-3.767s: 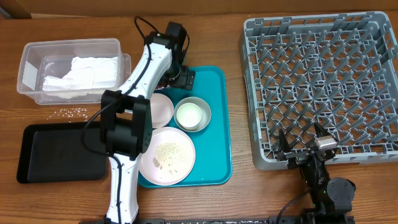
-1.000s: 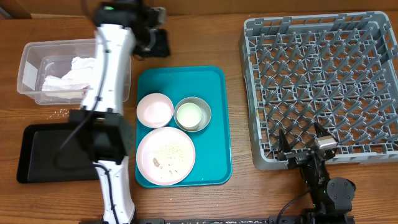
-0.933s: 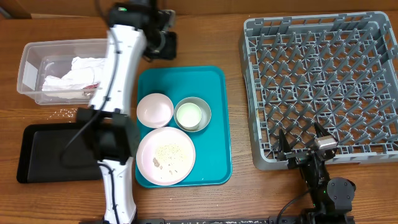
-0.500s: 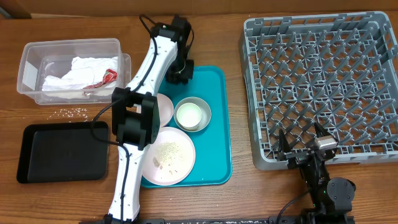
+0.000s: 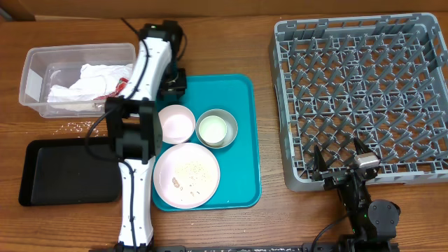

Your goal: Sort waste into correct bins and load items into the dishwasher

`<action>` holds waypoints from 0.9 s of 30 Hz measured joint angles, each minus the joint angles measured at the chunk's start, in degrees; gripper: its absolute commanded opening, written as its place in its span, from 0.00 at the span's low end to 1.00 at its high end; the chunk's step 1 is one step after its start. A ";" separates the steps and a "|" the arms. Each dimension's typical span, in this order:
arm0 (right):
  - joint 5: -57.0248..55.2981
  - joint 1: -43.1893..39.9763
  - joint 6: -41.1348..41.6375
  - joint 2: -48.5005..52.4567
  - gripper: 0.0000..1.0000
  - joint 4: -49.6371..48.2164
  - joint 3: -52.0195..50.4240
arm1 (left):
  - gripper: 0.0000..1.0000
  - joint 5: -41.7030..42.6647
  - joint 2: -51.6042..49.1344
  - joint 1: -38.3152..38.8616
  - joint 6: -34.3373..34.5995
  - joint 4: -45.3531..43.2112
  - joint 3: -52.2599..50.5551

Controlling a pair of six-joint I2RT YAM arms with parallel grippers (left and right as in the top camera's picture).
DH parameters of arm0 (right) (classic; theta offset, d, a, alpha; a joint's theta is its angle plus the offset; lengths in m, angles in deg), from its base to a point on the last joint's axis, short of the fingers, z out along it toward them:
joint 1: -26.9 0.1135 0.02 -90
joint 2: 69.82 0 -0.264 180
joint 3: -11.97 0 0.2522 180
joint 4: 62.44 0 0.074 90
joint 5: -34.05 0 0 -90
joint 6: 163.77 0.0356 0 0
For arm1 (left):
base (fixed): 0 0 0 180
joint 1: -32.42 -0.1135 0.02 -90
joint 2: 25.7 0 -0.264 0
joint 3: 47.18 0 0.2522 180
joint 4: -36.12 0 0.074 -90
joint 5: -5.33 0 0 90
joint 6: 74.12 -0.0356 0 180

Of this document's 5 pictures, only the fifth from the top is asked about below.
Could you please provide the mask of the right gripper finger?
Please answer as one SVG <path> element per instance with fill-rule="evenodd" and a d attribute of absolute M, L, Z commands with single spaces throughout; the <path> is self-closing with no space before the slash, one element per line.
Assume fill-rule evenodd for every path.
<path fill-rule="evenodd" d="M 323 159 L 321 154 L 321 150 L 318 146 L 314 147 L 314 162 L 313 162 L 313 171 L 314 172 L 326 172 L 328 167 L 326 165 L 326 161 Z"/>
<path fill-rule="evenodd" d="M 366 153 L 372 153 L 372 150 L 370 148 L 368 148 L 359 138 L 355 137 L 353 139 L 353 144 L 355 146 L 356 149 L 356 154 L 357 155 L 362 155 L 362 154 L 366 154 Z"/>

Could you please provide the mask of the red snack wrapper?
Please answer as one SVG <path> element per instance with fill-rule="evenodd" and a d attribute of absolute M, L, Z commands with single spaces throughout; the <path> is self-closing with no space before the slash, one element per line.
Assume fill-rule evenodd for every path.
<path fill-rule="evenodd" d="M 96 97 L 95 100 L 105 100 L 109 97 L 117 97 L 127 86 L 128 80 L 126 78 L 121 78 L 115 87 L 115 90 L 111 93 Z"/>

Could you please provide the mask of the small white cup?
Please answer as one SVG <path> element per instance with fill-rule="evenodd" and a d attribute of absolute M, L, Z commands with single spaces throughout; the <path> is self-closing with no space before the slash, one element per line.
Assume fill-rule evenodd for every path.
<path fill-rule="evenodd" d="M 199 124 L 199 136 L 211 147 L 221 146 L 227 135 L 227 125 L 224 119 L 217 115 L 205 117 Z"/>

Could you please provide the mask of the grey bowl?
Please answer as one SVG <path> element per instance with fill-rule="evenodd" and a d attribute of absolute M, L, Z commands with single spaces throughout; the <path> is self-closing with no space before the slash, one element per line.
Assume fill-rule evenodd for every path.
<path fill-rule="evenodd" d="M 219 116 L 222 119 L 224 119 L 224 121 L 226 122 L 227 135 L 226 135 L 224 142 L 222 143 L 221 146 L 218 146 L 218 147 L 208 146 L 202 141 L 202 139 L 199 136 L 199 125 L 200 125 L 201 121 L 207 116 Z M 211 110 L 204 112 L 199 117 L 199 119 L 197 120 L 197 123 L 196 123 L 195 131 L 196 131 L 197 138 L 205 146 L 210 147 L 210 148 L 224 148 L 226 146 L 229 146 L 236 139 L 236 136 L 238 133 L 238 124 L 237 124 L 237 121 L 235 120 L 234 116 L 231 113 L 229 113 L 223 109 L 215 108 L 215 109 L 211 109 Z"/>

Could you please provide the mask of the white napkin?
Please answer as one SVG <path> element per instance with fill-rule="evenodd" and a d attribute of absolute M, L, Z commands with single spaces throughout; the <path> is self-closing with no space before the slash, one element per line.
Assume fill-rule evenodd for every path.
<path fill-rule="evenodd" d="M 80 78 L 70 87 L 51 87 L 47 102 L 56 109 L 99 111 L 100 108 L 92 101 L 101 101 L 95 98 L 113 92 L 121 78 L 126 78 L 129 82 L 132 70 L 133 64 L 84 64 L 80 70 Z"/>

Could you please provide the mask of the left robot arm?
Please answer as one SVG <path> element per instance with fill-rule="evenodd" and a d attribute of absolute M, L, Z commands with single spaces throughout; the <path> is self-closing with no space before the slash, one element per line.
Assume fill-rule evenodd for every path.
<path fill-rule="evenodd" d="M 105 103 L 111 148 L 122 180 L 122 224 L 114 251 L 151 251 L 152 172 L 162 148 L 162 126 L 156 99 L 181 97 L 184 69 L 177 67 L 184 37 L 176 21 L 145 24 L 137 31 L 139 54 L 127 87 Z"/>

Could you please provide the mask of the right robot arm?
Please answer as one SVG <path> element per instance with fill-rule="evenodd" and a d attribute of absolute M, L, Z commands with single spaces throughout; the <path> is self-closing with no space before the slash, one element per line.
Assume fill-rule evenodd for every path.
<path fill-rule="evenodd" d="M 399 251 L 391 240 L 396 237 L 400 207 L 388 200 L 373 201 L 366 182 L 377 177 L 381 159 L 360 139 L 353 140 L 356 154 L 345 169 L 330 172 L 318 146 L 314 147 L 311 179 L 323 181 L 325 190 L 336 190 L 346 214 L 327 225 L 314 238 L 307 251 Z M 334 244 L 319 239 L 344 219 L 349 219 L 352 234 L 343 234 Z"/>

